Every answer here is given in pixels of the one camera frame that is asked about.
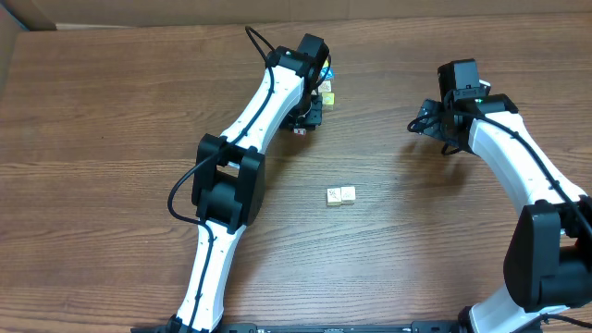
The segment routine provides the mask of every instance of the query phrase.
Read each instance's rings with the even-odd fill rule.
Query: wood grain
[[[316,132],[272,141],[227,322],[452,319],[502,283],[517,217],[501,186],[479,158],[443,158],[405,129],[451,60],[475,57],[556,166],[592,191],[592,14],[256,28],[291,47],[324,37],[337,104]],[[262,74],[241,26],[21,34],[0,104],[0,330],[164,323],[196,248],[196,228],[167,213],[168,191]],[[326,207],[326,188],[346,184],[356,204]],[[176,202],[188,215],[189,198],[186,187]]]

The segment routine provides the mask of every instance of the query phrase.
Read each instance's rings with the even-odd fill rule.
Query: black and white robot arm
[[[323,80],[328,58],[323,39],[306,34],[296,50],[273,48],[259,33],[247,34],[264,57],[265,74],[251,102],[220,137],[206,134],[196,166],[179,180],[168,200],[170,213],[197,224],[198,244],[187,294],[166,326],[131,331],[153,333],[213,332],[224,313],[224,291],[232,257],[247,226],[255,220],[265,193],[265,151],[279,128],[314,130],[321,124],[322,102],[312,91]],[[251,33],[270,48],[265,55]],[[219,167],[235,167],[237,177]],[[179,215],[173,198],[191,175],[194,219]]]
[[[544,315],[592,301],[592,201],[550,162],[506,95],[489,96],[474,60],[438,69],[442,102],[425,100],[408,130],[480,156],[520,219],[504,261],[502,285],[459,315],[474,333],[509,333]],[[575,246],[560,247],[564,232]]]

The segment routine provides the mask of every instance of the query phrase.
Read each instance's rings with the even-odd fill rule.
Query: wooden table
[[[437,67],[474,57],[555,165],[592,192],[592,14],[255,26],[325,38],[336,108],[267,155],[265,203],[235,255],[226,322],[452,319],[502,282],[517,222],[478,157],[405,129]],[[236,119],[262,61],[242,26],[23,33],[0,106],[0,330],[165,323],[196,227],[166,208],[206,133]],[[352,206],[326,207],[351,184]],[[193,214],[190,187],[177,207]],[[568,312],[592,319],[590,308]],[[557,325],[549,330],[573,330]]]

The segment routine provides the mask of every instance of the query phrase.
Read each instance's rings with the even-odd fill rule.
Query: wall
[[[0,5],[0,99],[6,82],[6,74],[12,51],[17,40],[17,34],[23,29]]]
[[[35,29],[592,11],[590,0],[0,0]]]

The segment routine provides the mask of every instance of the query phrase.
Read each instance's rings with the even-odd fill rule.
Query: white cube
[[[341,205],[341,189],[327,189],[327,205]]]
[[[355,202],[355,187],[345,186],[341,188],[341,203],[353,204]]]

